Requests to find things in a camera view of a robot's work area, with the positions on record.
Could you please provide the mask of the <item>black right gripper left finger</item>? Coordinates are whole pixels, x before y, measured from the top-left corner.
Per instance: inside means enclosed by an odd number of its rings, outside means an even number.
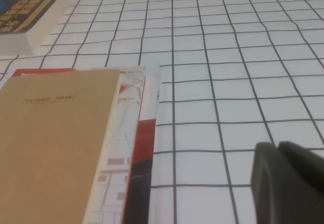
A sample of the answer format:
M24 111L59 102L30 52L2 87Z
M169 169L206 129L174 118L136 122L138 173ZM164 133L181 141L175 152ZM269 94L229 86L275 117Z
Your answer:
M277 199L278 146L256 145L251 188L257 223L323 223L322 201L281 201Z

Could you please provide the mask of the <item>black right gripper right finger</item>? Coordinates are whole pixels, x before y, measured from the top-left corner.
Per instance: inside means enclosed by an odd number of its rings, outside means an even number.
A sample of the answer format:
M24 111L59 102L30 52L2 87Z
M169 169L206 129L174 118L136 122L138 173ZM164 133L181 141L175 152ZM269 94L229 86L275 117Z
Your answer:
M289 141L278 146L277 199L323 200L323 158Z

